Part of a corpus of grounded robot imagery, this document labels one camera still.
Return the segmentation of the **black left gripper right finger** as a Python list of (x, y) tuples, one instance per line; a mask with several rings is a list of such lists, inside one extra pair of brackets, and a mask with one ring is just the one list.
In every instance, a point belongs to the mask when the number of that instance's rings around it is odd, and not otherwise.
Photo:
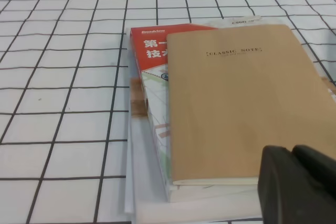
[(296, 145), (292, 154), (310, 176), (335, 198), (335, 160), (306, 145)]

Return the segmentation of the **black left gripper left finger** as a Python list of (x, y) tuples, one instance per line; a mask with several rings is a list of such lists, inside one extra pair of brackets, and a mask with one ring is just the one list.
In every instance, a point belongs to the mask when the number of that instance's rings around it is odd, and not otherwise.
[(335, 223), (335, 198), (284, 147), (263, 148), (257, 189), (264, 223)]

